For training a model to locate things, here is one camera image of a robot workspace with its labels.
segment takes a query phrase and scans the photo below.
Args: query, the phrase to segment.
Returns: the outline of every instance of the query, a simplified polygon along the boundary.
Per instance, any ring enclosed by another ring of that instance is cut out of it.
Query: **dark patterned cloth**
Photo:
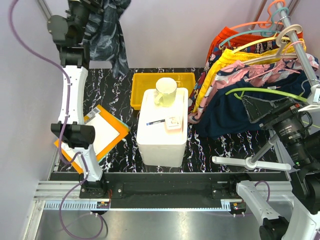
[[[114,78],[129,71],[124,35],[119,19],[131,0],[104,0],[103,14],[91,13],[85,28],[84,44],[90,44],[90,59],[110,61]]]

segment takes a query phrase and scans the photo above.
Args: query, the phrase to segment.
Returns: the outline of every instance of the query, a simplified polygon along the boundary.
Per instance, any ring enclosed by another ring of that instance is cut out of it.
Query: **yellow plastic tray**
[[[178,88],[188,89],[189,96],[196,85],[195,74],[192,72],[135,73],[132,81],[131,107],[140,110],[145,91],[155,89],[160,78],[174,79]]]

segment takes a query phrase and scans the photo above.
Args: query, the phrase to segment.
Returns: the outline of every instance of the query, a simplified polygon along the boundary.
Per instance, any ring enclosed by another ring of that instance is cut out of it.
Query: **navy clothing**
[[[103,0],[104,12],[90,13],[83,44],[90,44],[90,59],[110,61],[113,77],[125,76],[129,71],[120,16],[131,0]]]
[[[265,84],[261,88],[266,89],[271,86],[277,86],[279,87],[276,89],[278,91],[300,95],[303,92],[301,83],[306,79],[306,74],[302,71],[301,73],[290,74],[287,78],[277,82]],[[306,81],[303,87],[305,88],[305,93],[302,97],[307,98],[311,93],[309,82]],[[225,134],[238,134],[245,131],[260,130],[260,122],[249,122],[242,101],[237,99],[234,93],[225,95],[228,91],[236,88],[254,88],[254,86],[249,82],[241,80],[233,85],[219,89],[207,106],[201,121],[195,124],[195,130],[201,137],[217,139]],[[253,91],[246,91],[244,95],[270,101],[284,98],[282,95]]]

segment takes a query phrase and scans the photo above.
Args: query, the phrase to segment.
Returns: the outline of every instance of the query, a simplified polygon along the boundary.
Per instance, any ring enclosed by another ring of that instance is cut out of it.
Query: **white storage container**
[[[141,104],[136,141],[144,164],[162,167],[180,167],[188,137],[188,90],[178,88],[170,107],[156,106],[155,89],[144,92]],[[178,116],[180,130],[168,131],[166,123],[147,123]]]

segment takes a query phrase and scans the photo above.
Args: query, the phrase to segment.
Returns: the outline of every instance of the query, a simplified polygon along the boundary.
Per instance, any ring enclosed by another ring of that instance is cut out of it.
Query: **mug handle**
[[[161,102],[162,98],[163,98],[163,95],[161,93],[159,93],[158,96],[155,97],[154,103],[156,105],[160,105],[161,106],[163,104],[163,102]]]

